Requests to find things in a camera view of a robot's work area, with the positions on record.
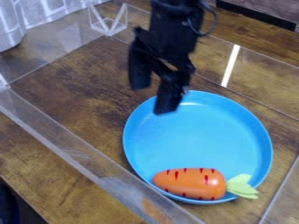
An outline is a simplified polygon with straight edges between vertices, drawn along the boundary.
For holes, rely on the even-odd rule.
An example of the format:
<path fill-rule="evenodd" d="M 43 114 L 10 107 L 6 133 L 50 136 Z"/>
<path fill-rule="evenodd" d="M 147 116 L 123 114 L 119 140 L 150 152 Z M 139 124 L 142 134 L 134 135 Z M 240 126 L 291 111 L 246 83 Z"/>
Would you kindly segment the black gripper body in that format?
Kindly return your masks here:
<path fill-rule="evenodd" d="M 186 73 L 195 71 L 190 60 L 202 28 L 203 8 L 196 0 L 151 0 L 150 29 L 135 28 L 131 51 L 166 60 Z"/>

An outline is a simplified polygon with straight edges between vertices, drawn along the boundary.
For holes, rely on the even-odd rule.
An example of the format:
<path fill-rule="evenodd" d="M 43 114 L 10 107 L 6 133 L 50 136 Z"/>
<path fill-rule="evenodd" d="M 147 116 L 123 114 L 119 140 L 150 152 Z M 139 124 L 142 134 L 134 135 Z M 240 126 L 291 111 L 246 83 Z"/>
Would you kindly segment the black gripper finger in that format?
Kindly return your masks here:
<path fill-rule="evenodd" d="M 128 52 L 128 80 L 134 90 L 151 86 L 151 68 L 147 65 L 147 56 L 136 43 L 130 46 Z"/>
<path fill-rule="evenodd" d="M 154 113 L 162 115 L 174 112 L 186 93 L 188 75 L 180 71 L 170 72 L 160 80 Z"/>

